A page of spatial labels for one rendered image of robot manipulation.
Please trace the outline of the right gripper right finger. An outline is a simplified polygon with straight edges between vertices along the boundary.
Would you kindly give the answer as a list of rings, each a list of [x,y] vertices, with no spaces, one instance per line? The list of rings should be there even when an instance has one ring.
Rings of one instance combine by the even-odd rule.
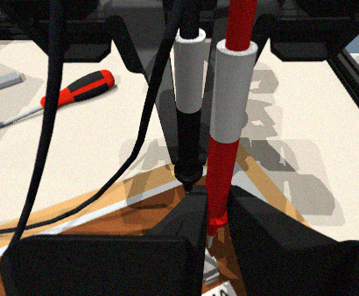
[[[226,208],[248,296],[359,296],[359,240],[338,242],[235,185]]]

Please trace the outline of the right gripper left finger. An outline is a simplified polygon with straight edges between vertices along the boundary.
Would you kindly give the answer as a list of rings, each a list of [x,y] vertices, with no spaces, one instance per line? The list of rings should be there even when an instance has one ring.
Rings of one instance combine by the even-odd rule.
[[[201,296],[207,218],[207,189],[196,185],[142,236],[24,237],[0,258],[5,295]]]

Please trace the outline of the red and black screwdriver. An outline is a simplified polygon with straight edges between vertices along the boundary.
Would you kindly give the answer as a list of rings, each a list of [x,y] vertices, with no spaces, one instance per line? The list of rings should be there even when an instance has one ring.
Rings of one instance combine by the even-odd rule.
[[[84,75],[60,91],[58,108],[71,102],[80,102],[100,95],[112,88],[114,84],[115,79],[109,70],[100,70]],[[0,122],[0,127],[44,109],[44,102],[45,97],[41,99],[41,105]]]

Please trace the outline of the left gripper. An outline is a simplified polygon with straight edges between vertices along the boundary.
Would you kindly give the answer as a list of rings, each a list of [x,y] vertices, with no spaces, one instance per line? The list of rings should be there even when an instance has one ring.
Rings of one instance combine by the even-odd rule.
[[[0,0],[0,9],[48,56],[50,2],[36,1],[50,0]],[[111,53],[113,40],[126,69],[143,74],[149,86],[171,13],[166,11],[172,10],[173,2],[68,0],[64,63],[100,63]],[[228,14],[229,0],[201,0],[199,28],[212,38],[198,166],[204,166],[208,158],[216,46],[226,39]],[[271,53],[282,62],[322,62],[336,57],[358,35],[359,0],[257,0],[250,41],[258,46],[255,65],[269,38]],[[155,106],[172,164],[179,165],[170,55]]]

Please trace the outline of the white cylindrical fuse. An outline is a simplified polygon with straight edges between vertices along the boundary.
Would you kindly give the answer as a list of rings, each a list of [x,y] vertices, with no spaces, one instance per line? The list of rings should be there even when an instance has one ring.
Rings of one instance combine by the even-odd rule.
[[[204,277],[207,277],[218,270],[218,268],[215,268],[215,265],[211,259],[211,255],[209,254],[207,247],[206,247],[206,251],[205,251],[204,268],[207,272],[204,274]]]

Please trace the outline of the black tester probe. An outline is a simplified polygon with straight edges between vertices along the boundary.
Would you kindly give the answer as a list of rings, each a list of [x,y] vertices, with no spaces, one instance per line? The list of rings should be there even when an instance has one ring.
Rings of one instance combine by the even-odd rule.
[[[199,28],[200,3],[201,0],[186,0],[173,43],[180,155],[174,175],[183,183],[187,194],[203,174],[203,166],[198,166],[198,153],[206,33]]]

